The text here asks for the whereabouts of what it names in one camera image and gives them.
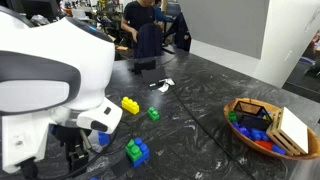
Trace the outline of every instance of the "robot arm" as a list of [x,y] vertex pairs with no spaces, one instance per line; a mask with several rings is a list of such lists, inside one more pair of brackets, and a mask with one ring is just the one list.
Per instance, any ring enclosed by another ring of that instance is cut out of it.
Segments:
[[[0,9],[0,22],[7,16]],[[0,31],[15,29],[5,28]],[[111,134],[122,116],[104,94],[115,55],[107,36],[72,18],[17,29],[14,37],[0,33],[2,158],[8,173],[44,158],[49,124],[72,119],[78,128]],[[61,39],[74,44],[57,50]],[[71,118],[72,111],[79,115]]]
[[0,32],[34,27],[30,21],[10,9],[0,6],[0,13],[2,27],[0,28]]

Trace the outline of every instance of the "table surface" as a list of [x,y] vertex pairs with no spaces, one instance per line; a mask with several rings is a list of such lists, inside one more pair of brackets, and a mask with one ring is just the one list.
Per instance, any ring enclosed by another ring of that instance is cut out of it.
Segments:
[[[236,97],[248,97],[289,108],[310,128],[318,129],[316,132],[319,133],[319,104],[189,53],[179,50],[176,53],[156,58],[158,66],[164,66],[167,76],[176,82],[167,92],[150,91],[141,76],[127,70],[133,64],[130,60],[115,62],[106,89],[106,97],[119,106],[124,96],[139,103],[140,113],[131,115],[124,111],[122,120],[130,122],[134,136],[141,137],[148,145],[150,159],[116,177],[110,167],[126,158],[123,150],[100,158],[87,169],[86,174],[75,179],[87,180],[99,176],[105,179],[228,180],[250,179],[248,174],[259,180],[319,179],[319,175],[315,175],[320,167],[318,160],[296,162],[261,155],[233,135],[223,115],[227,102]],[[159,111],[159,121],[151,121],[146,115],[150,106]],[[120,126],[119,133],[122,138],[115,141],[114,148],[129,139],[125,126]],[[96,132],[92,133],[90,140],[95,149],[101,150],[97,145]],[[42,178],[67,173],[64,148],[59,147],[59,142],[51,135],[46,157],[38,163],[38,167]],[[2,178],[22,179],[19,174],[12,176],[0,172]]]

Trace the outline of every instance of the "blue lego brick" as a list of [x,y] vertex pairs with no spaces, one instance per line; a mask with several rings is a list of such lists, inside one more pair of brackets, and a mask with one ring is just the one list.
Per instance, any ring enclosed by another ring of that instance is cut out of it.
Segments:
[[254,141],[254,138],[250,135],[249,137],[248,137],[251,141]]
[[261,131],[261,130],[258,130],[258,129],[249,129],[249,132],[253,138],[253,140],[263,140],[263,141],[269,141],[270,138],[269,136],[267,135],[267,133],[265,131]]
[[247,136],[247,137],[250,136],[250,132],[249,132],[249,131],[247,130],[247,128],[244,127],[244,126],[239,126],[239,132],[240,132],[241,134],[243,134],[244,136]]
[[142,152],[142,156],[133,162],[133,167],[139,166],[143,161],[149,158],[150,151],[148,149],[148,146],[142,142],[140,138],[136,138],[134,140],[134,143],[139,146],[140,151]]
[[284,151],[283,149],[281,149],[278,145],[274,144],[271,148],[271,150],[273,152],[276,152],[276,153],[279,153],[279,154],[282,154],[282,155],[285,155],[286,154],[286,151]]
[[247,130],[246,127],[244,126],[239,126],[239,124],[237,122],[232,122],[232,125],[241,133],[243,134],[244,136],[247,136],[250,138],[250,133],[249,131]]
[[104,132],[98,132],[98,139],[99,139],[99,144],[100,144],[101,146],[110,143],[109,134],[106,134],[106,133],[104,133]]

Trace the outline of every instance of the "person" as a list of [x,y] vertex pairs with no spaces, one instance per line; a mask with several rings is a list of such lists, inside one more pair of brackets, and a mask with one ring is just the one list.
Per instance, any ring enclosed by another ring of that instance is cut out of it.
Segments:
[[177,48],[183,49],[184,51],[189,51],[191,45],[191,36],[182,12],[180,12],[176,17],[169,30],[164,33],[164,41],[168,36],[174,33],[176,33],[174,43],[176,44]]
[[311,42],[309,43],[307,49],[304,51],[302,57],[307,57],[309,59],[312,59],[312,60],[316,60],[317,58],[317,55],[316,55],[316,49],[315,49],[315,44],[318,40],[318,35],[316,34]]
[[139,29],[145,24],[156,23],[152,3],[153,0],[137,0],[128,3],[124,9],[121,28],[132,35],[134,55],[138,49],[137,35]]
[[173,19],[166,17],[162,12],[161,12],[161,4],[162,4],[162,0],[155,0],[154,1],[154,5],[153,5],[153,9],[155,12],[155,19],[157,22],[172,22]]

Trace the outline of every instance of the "white robot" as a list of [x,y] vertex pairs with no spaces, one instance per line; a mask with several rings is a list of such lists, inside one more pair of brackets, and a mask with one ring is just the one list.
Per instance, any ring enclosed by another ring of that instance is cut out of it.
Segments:
[[68,17],[29,28],[7,11],[0,8],[2,168],[14,173],[44,158],[50,124],[78,152],[79,130],[111,134],[122,110],[105,97],[115,57],[106,35]]

